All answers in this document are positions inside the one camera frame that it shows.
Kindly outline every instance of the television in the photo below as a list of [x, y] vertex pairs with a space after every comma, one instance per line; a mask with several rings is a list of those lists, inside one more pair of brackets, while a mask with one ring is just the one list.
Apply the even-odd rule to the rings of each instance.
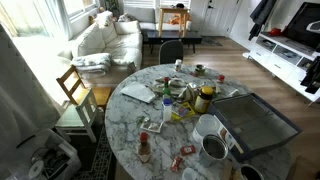
[[315, 51], [317, 48], [320, 48], [320, 33], [307, 30], [307, 28], [308, 26], [310, 27], [310, 24], [313, 24], [314, 28], [312, 29], [320, 29], [320, 23], [315, 24], [315, 22], [319, 21], [320, 4], [304, 2], [288, 26], [283, 30], [282, 35], [290, 40], [308, 46], [308, 51]]

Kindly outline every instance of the doorway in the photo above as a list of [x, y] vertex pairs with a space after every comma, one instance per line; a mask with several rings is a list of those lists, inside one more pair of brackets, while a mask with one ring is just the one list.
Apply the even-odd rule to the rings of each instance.
[[208, 0], [201, 35], [228, 37], [242, 0]]

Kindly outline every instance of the chair back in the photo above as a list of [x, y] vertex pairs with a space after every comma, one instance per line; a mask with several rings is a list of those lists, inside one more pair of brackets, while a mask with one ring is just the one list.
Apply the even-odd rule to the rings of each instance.
[[84, 99], [76, 106], [76, 110], [85, 127], [91, 126], [99, 110], [92, 89], [89, 89]]
[[[72, 80], [72, 84], [71, 84], [71, 88], [68, 89], [68, 87], [66, 86], [66, 81], [70, 79]], [[80, 76], [78, 75], [77, 69], [73, 65], [71, 65], [71, 67], [67, 70], [67, 72], [65, 72], [60, 78], [57, 78], [56, 80], [58, 81], [63, 91], [68, 96], [70, 102], [72, 104], [78, 105], [77, 101], [73, 97], [73, 94], [80, 85], [82, 86], [82, 88], [85, 88], [85, 86], [81, 81]]]
[[183, 60], [183, 44], [178, 40], [171, 40], [160, 46], [159, 64], [175, 63], [177, 59]]

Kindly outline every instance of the side table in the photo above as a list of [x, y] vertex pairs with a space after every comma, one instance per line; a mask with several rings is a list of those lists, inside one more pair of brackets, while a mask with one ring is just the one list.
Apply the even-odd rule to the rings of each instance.
[[163, 23], [163, 15], [165, 13], [179, 13], [180, 14], [180, 22], [179, 22], [179, 32], [181, 32], [181, 19], [183, 17], [184, 25], [183, 25], [183, 35], [184, 37], [186, 35], [186, 24], [187, 24], [187, 8], [174, 8], [174, 7], [168, 7], [168, 6], [162, 6], [160, 7], [160, 18], [159, 18], [159, 36], [162, 35], [162, 23]]

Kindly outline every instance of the dining chair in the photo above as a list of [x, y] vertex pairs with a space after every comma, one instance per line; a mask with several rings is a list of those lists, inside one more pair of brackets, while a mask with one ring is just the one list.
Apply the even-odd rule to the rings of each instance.
[[97, 139], [91, 126], [96, 118], [98, 122], [102, 122], [93, 91], [89, 89], [79, 105], [70, 104], [67, 107], [55, 128], [61, 137], [68, 142], [71, 141], [69, 135], [88, 135], [91, 142], [95, 143]]
[[175, 63], [177, 59], [183, 60], [183, 44], [179, 40], [171, 40], [160, 46], [159, 64]]
[[[83, 84], [77, 69], [71, 65], [71, 67], [60, 77], [56, 79], [68, 96], [70, 103], [78, 105], [83, 97], [88, 92], [88, 89]], [[106, 104], [111, 94], [110, 87], [91, 87], [98, 107], [101, 107], [105, 112]]]

